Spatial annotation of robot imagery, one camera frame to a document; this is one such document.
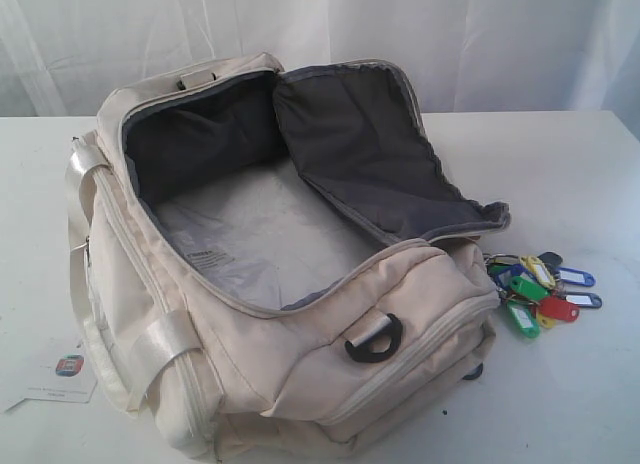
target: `white table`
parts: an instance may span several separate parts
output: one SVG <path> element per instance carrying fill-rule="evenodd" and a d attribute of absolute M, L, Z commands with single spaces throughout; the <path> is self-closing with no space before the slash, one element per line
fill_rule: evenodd
<path fill-rule="evenodd" d="M 485 237 L 484 249 L 559 252 L 596 276 L 604 307 L 534 341 L 499 314 L 484 375 L 353 462 L 640 462 L 640 143 L 609 112 L 424 120 L 465 196 L 511 204 L 511 228 Z M 0 373 L 74 332 L 62 176 L 71 136 L 93 126 L 89 117 L 0 119 Z M 131 420 L 99 390 L 89 404 L 30 401 L 0 415 L 0 461 L 188 462 L 148 413 Z M 300 461 L 254 450 L 234 462 Z"/>

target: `white backdrop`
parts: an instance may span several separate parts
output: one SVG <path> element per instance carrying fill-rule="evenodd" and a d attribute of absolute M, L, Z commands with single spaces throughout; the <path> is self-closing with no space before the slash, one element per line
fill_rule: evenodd
<path fill-rule="evenodd" d="M 0 115 L 90 115 L 115 87 L 266 50 L 380 57 L 424 112 L 611 109 L 640 137 L 640 0 L 0 0 Z"/>

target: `red key tag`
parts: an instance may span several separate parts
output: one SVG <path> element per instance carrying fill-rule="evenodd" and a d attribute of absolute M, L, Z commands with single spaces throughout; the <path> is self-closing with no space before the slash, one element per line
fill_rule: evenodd
<path fill-rule="evenodd" d="M 549 296 L 540 300 L 538 312 L 547 317 L 573 322 L 580 315 L 580 308 L 565 299 Z"/>

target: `yellow key tag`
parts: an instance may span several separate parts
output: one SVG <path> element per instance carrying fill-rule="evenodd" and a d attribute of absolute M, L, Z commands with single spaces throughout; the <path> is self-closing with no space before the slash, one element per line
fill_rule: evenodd
<path fill-rule="evenodd" d="M 539 312 L 536 313 L 536 321 L 545 329 L 551 329 L 556 325 L 556 320 L 553 317 L 543 316 Z"/>
<path fill-rule="evenodd" d="M 525 256 L 520 258 L 520 262 L 535 276 L 542 287 L 546 287 L 547 289 L 556 287 L 556 280 L 540 259 L 535 256 Z"/>

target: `cream duffel bag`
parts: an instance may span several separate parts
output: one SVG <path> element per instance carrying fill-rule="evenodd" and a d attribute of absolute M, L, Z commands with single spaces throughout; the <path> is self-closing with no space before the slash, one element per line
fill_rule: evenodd
<path fill-rule="evenodd" d="M 118 89 L 67 171 L 101 387 L 171 446 L 344 456 L 482 363 L 509 222 L 442 174 L 403 72 L 268 54 Z"/>

